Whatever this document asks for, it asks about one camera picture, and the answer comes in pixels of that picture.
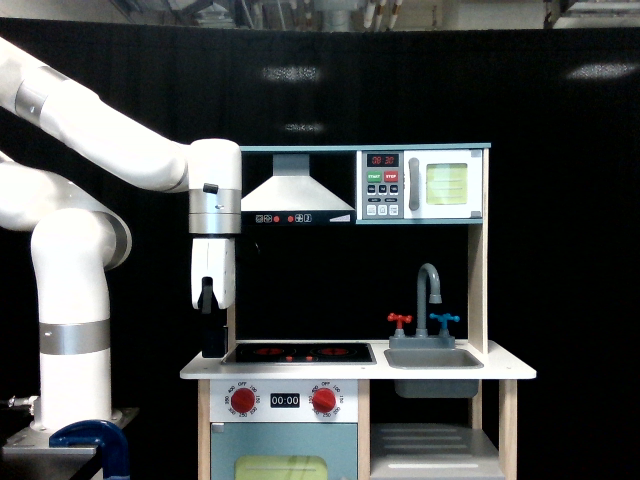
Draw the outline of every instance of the red burner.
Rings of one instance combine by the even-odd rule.
[[[320,355],[327,355],[327,356],[331,356],[331,357],[339,357],[341,355],[347,355],[348,353],[350,353],[350,351],[347,350],[346,348],[327,347],[327,348],[321,348],[320,350],[318,350],[318,353]]]
[[[281,348],[259,348],[258,350],[254,350],[253,353],[256,355],[282,355],[284,350]]]

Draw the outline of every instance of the white countertop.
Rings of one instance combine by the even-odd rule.
[[[456,348],[468,350],[480,360],[482,368],[392,368],[384,351],[387,340],[361,340],[369,343],[376,364],[319,363],[308,365],[223,364],[219,358],[203,358],[198,354],[182,369],[180,377],[190,380],[247,379],[517,379],[536,377],[536,371],[495,342],[489,342],[489,353],[481,354],[467,340],[456,340]],[[264,343],[264,341],[241,343]],[[299,340],[269,340],[277,343],[302,343]]]

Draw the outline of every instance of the red knob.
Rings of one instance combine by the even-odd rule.
[[[329,413],[336,406],[336,396],[328,388],[321,388],[313,394],[311,403],[318,412]]]
[[[402,324],[403,323],[411,323],[411,320],[413,320],[413,317],[411,315],[396,315],[395,313],[390,313],[389,316],[387,317],[387,320],[389,320],[390,322],[396,322],[396,328],[398,330],[402,329]]]
[[[248,388],[239,388],[231,395],[231,408],[238,413],[247,413],[256,404],[256,396]]]

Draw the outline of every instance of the oven window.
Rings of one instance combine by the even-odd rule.
[[[244,455],[236,461],[235,480],[328,480],[327,464],[305,455]]]

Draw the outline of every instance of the sink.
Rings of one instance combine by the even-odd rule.
[[[466,350],[455,348],[407,348],[384,351],[389,366],[406,369],[482,368],[484,365]],[[404,398],[472,398],[478,380],[394,380],[396,393]]]
[[[455,348],[407,348],[384,351],[393,368],[482,368],[484,365],[466,350]]]

